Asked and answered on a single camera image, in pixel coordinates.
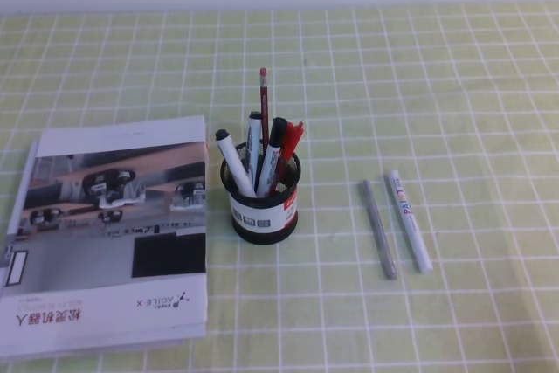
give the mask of black rectangle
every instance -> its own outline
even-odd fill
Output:
[[[43,187],[31,188],[25,196],[24,209],[53,206],[60,202],[62,183],[52,183]]]
[[[205,272],[205,233],[167,233],[135,240],[133,278]]]

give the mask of gray marker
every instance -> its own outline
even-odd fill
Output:
[[[370,183],[367,180],[364,180],[362,185],[365,197],[367,198],[367,212],[369,213],[370,224],[375,234],[376,248],[378,249],[378,254],[381,259],[384,275],[386,275],[388,280],[395,280],[397,278],[396,268],[394,267],[394,261],[392,260],[386,234],[384,233],[381,215],[378,213],[378,208],[376,207],[373,190],[370,188]]]
[[[264,161],[262,162],[262,172],[260,173],[259,187],[256,190],[256,197],[268,197],[270,187],[273,184],[273,176],[276,173],[276,165],[280,158],[281,147],[283,146],[283,136],[287,131],[287,120],[276,117],[272,122],[270,141],[266,148]]]
[[[259,166],[260,133],[262,132],[262,114],[251,111],[248,119],[248,138],[246,139],[245,169],[251,180],[252,189],[256,186],[256,172]]]

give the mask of red marker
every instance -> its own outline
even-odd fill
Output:
[[[266,156],[268,147],[268,83],[266,81],[266,69],[260,69],[260,112],[262,113],[262,149]]]
[[[287,131],[284,136],[283,147],[281,149],[281,154],[279,155],[278,166],[276,167],[276,174],[273,179],[272,186],[270,187],[270,195],[274,195],[276,193],[276,187],[278,186],[278,182],[281,181],[283,178],[286,167],[291,157],[293,156],[293,152],[299,143],[300,138],[303,136],[304,133],[303,129],[303,122],[300,122],[297,127],[293,125],[293,123],[287,124]]]

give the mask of label on pen holder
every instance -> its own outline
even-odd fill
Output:
[[[253,209],[241,204],[229,195],[231,212],[244,229],[254,233],[273,233],[285,228],[297,211],[297,190],[281,204],[269,209]]]

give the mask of paint marker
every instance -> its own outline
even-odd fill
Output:
[[[245,170],[251,180],[252,190],[256,188],[256,172],[259,166],[260,132],[262,113],[252,111],[248,119],[248,138],[246,139]]]
[[[416,256],[419,271],[421,273],[428,273],[432,271],[433,264],[427,253],[427,248],[425,248],[418,222],[411,211],[411,205],[408,202],[408,197],[405,194],[405,189],[397,170],[392,170],[390,172],[390,187],[392,189],[392,194],[394,194],[394,199],[396,200],[398,212],[404,222],[405,231],[410,239],[411,249]]]
[[[272,122],[272,132],[270,133],[270,141],[262,163],[262,172],[260,173],[259,187],[256,190],[256,197],[268,197],[273,178],[276,173],[276,165],[280,158],[283,137],[287,131],[287,120],[285,118],[276,117]]]
[[[256,194],[254,194],[251,186],[251,180],[248,179],[243,163],[238,158],[237,150],[233,146],[233,140],[229,133],[227,133],[227,130],[218,130],[216,132],[216,141],[237,184],[238,192],[245,197],[256,198]]]

